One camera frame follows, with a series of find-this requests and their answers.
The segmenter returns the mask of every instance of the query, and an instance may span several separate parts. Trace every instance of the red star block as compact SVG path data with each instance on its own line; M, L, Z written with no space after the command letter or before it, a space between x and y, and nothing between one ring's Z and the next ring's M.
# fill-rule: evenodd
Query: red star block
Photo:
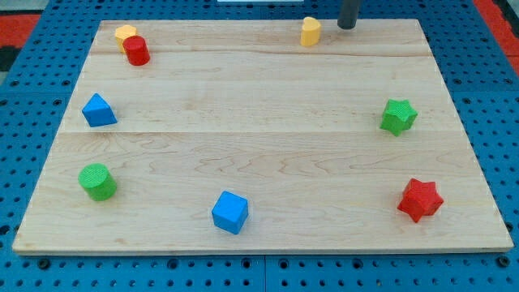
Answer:
M420 182L412 178L403 193L404 199L398 205L398 209L408 213L417 223L422 216L434 215L444 202L436 191L436 182Z

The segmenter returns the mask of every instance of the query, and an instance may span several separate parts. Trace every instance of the blue pegboard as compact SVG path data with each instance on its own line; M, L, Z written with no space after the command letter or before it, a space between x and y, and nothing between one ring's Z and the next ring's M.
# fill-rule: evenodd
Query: blue pegboard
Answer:
M0 88L0 290L518 290L519 255L18 257L15 232L102 19L335 19L340 1L51 0ZM519 81L470 0L365 0L420 20L514 241Z

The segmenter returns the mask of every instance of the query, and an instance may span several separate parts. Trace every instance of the red cylinder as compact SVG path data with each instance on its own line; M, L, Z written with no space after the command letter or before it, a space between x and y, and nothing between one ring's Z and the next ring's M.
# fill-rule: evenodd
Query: red cylinder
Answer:
M142 66L149 61L148 47L141 36L130 36L122 43L127 53L128 62L134 66Z

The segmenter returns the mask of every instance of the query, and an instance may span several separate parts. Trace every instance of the red surface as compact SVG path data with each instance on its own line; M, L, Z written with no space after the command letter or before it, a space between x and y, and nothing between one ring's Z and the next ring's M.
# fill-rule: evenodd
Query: red surface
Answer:
M12 45L21 49L38 20L40 15L0 16L0 47Z
M122 47L127 53L128 62L134 66L142 66L149 61L148 47L146 40L141 36L130 36L122 43Z
M512 28L503 17L503 12L492 0L474 0L474 5L485 19L487 26L492 31L494 38L500 44L504 54L513 66L516 74L519 74L519 39L512 33Z
M422 216L434 215L444 202L436 191L435 182L420 182L416 178L409 181L403 194L398 209L408 213L414 222L420 221Z

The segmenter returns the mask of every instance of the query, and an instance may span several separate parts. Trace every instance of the green block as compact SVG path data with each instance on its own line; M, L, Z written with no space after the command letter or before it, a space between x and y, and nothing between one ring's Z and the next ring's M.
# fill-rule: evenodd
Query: green block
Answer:
M101 163L87 165L79 173L79 184L95 201L109 199L117 190L117 183Z
M399 136L404 130L409 130L418 116L408 100L395 101L390 99L382 113L380 129L388 130Z

